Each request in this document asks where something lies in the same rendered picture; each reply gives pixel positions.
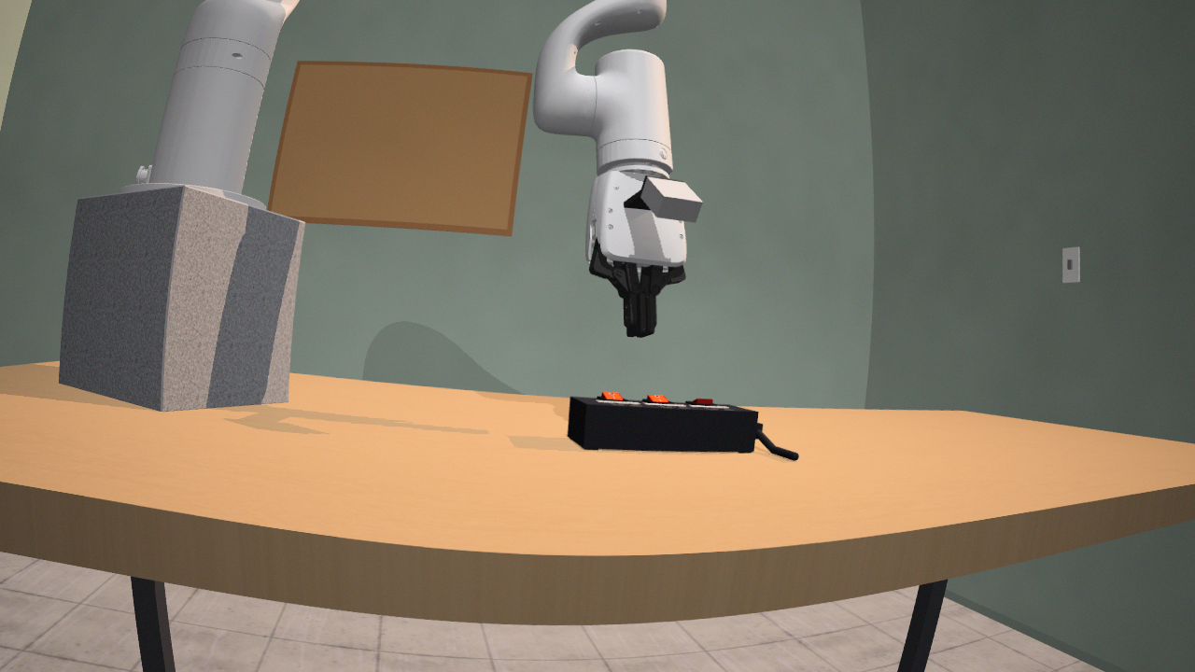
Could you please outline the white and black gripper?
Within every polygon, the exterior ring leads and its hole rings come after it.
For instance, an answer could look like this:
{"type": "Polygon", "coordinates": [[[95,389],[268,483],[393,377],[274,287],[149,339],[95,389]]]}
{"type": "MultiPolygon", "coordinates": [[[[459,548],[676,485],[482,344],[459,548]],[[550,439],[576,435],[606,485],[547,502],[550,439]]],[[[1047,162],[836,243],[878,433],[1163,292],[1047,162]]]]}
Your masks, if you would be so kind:
{"type": "Polygon", "coordinates": [[[669,178],[668,172],[646,165],[609,169],[595,177],[586,216],[589,271],[609,279],[624,299],[626,335],[639,340],[656,326],[656,295],[666,285],[686,279],[684,221],[624,208],[641,191],[646,175],[669,178]]]}

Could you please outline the black power strip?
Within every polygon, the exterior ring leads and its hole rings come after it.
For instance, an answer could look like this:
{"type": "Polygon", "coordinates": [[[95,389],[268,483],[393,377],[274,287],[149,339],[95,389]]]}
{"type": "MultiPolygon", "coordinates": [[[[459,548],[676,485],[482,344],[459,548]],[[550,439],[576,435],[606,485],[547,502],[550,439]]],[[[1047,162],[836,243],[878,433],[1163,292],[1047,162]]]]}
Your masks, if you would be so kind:
{"type": "Polygon", "coordinates": [[[762,433],[756,410],[712,399],[668,401],[648,395],[643,401],[602,392],[596,399],[570,397],[568,436],[584,450],[664,452],[754,452],[755,440],[774,456],[795,460],[762,433]],[[756,430],[758,429],[758,430],[756,430]]]}

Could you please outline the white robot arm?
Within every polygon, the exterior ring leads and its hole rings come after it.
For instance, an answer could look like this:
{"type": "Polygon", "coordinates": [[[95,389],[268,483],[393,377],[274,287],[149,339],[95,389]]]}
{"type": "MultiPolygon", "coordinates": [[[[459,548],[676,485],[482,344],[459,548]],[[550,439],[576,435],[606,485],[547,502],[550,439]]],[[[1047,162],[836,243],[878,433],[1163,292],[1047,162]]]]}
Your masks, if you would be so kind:
{"type": "MultiPolygon", "coordinates": [[[[245,169],[274,44],[299,1],[200,4],[176,59],[153,164],[148,170],[140,166],[135,184],[120,194],[184,184],[266,210],[261,201],[243,195],[245,169]],[[136,187],[141,183],[146,185],[136,187]]],[[[568,16],[543,43],[535,68],[535,126],[594,139],[598,177],[627,165],[673,172],[660,57],[623,49],[600,57],[595,77],[575,69],[584,44],[603,35],[652,30],[662,24],[666,10],[667,0],[595,0],[568,16]]],[[[624,202],[624,208],[652,209],[654,216],[688,222],[695,222],[701,207],[684,181],[651,175],[624,202]]]]}

